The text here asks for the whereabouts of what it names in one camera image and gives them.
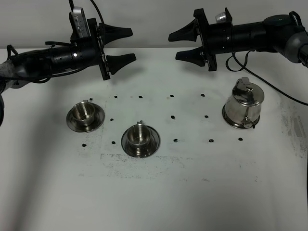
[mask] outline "smudge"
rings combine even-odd
[[[103,173],[100,176],[109,178],[127,178],[127,179],[165,179],[171,176],[173,179],[187,180],[187,169],[185,163],[190,163],[186,157],[178,156],[155,156],[150,161],[138,159],[126,154],[106,154],[102,153],[101,166]]]
[[[300,130],[297,118],[294,118],[293,122],[294,122],[294,131],[295,131],[296,136],[297,137],[302,137],[303,135],[302,135],[302,132]]]
[[[302,124],[302,120],[300,119],[300,116],[297,117],[298,118],[298,123],[299,123],[299,126],[303,132],[303,135],[304,135],[304,138],[307,138],[307,135],[305,133],[305,130],[304,130],[304,127],[303,127],[303,124]]]
[[[306,150],[307,150],[306,144],[300,143],[300,151],[303,152],[303,153],[305,153]]]
[[[282,123],[286,126],[289,127],[289,120],[285,115],[282,115]]]

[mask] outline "white surface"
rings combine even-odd
[[[109,49],[135,52],[138,60],[109,81],[91,67],[3,94],[0,230],[307,230],[308,122],[299,117],[306,108],[248,74],[228,72],[224,55],[209,73],[176,61],[178,50]],[[5,60],[6,51],[0,55]],[[301,65],[253,53],[249,66],[308,99],[290,84],[307,76]],[[232,128],[221,116],[242,76],[265,92],[256,129]],[[105,122],[95,132],[74,133],[66,114],[89,98],[103,107]],[[120,145],[138,120],[162,139],[146,159],[130,158]]]
[[[194,42],[168,42],[170,33],[190,23],[195,9],[204,8],[210,24],[227,7],[233,24],[263,21],[296,11],[308,26],[307,0],[95,0],[105,23],[130,27],[134,35],[110,47],[188,47]],[[90,0],[74,0],[87,18],[98,15]],[[69,42],[72,28],[68,0],[1,0],[0,47],[42,47],[45,41]]]

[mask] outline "jug lid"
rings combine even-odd
[[[249,82],[248,77],[236,81],[232,95],[241,104],[256,106],[264,101],[264,92],[258,85]]]

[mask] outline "stainless steel saucer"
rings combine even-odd
[[[66,124],[75,132],[86,133],[98,129],[104,119],[104,110],[99,105],[84,100],[68,112]]]
[[[160,137],[154,128],[146,126],[140,121],[124,132],[121,144],[126,154],[136,158],[144,158],[157,151]]]

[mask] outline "stainless steel cup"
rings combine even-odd
[[[142,122],[130,127],[127,131],[128,144],[131,148],[142,150],[151,140],[151,130]]]
[[[95,119],[95,107],[85,101],[77,103],[72,108],[72,118],[80,126],[89,126]]]

